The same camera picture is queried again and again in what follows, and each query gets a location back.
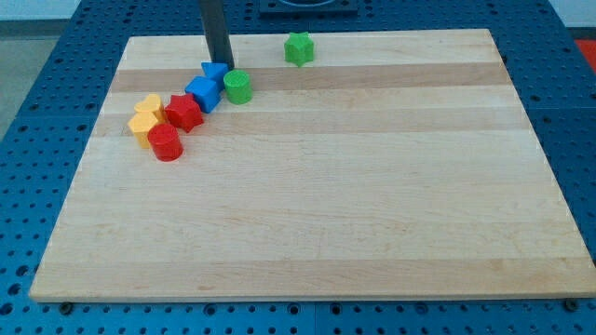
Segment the toy block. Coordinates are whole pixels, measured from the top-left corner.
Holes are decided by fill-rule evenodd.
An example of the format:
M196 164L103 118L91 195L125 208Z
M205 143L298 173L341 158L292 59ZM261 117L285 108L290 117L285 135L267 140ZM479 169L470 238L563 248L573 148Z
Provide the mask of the toy block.
M143 149L149 149L151 144L147 140L147 134L151 128L159 125L159 120L153 113L136 113L129 120L129 129L137 138L137 142Z
M315 59L315 43L308 33L290 33L290 38L284 44L286 61L302 67L306 62Z
M147 135L157 159L163 162L170 162L183 154L183 145L180 143L180 136L176 127L169 124L157 125Z
M155 93L151 93L143 101L137 102L134 105L134 110L137 113L153 113L157 120L159 120L159 123L166 122L164 104L161 102L159 95Z
M201 107L201 111L207 114L211 113L221 99L217 83L202 76L197 76L188 83L184 92L192 93L195 101Z
M203 123L201 109L190 93L182 96L172 95L169 105L166 106L166 115L173 126L182 128L185 132L190 132L193 127Z
M234 104L247 103L252 99L251 77L242 70L232 70L223 77L225 93Z
M201 68L203 68L203 73L205 73L208 79L217 83L217 88L220 92L223 91L225 88L224 75L229 71L227 64L205 61L201 63Z

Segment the red hexagonal block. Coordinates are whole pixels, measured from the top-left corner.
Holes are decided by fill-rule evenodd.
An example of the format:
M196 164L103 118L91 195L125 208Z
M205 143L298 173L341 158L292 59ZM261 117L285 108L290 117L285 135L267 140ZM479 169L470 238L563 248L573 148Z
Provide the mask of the red hexagonal block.
M201 108L195 102L192 93L172 95L169 105L166 106L166 114L173 126L182 128L185 132L190 132L193 127L203 123Z

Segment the green cylinder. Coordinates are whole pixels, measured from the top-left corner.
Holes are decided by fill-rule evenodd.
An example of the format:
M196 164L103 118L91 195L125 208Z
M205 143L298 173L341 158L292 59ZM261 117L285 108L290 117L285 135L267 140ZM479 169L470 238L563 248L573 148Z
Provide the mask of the green cylinder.
M223 77L227 99L234 104L247 103L252 99L251 77L246 71L232 70Z

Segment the red cylinder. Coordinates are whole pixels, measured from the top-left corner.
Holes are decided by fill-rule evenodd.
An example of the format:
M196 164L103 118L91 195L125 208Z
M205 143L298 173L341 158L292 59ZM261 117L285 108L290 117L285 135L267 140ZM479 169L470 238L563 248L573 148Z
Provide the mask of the red cylinder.
M163 162L170 162L183 154L183 145L180 143L178 130L170 124L161 124L152 127L147 134L147 140L157 159Z

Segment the metal pole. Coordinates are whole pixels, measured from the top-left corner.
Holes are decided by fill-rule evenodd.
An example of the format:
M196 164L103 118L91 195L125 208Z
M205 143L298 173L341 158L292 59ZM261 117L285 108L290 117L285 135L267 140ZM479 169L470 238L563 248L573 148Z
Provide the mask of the metal pole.
M205 39L212 62L227 63L234 69L234 55L230 46L230 35L225 25L224 0L198 0Z

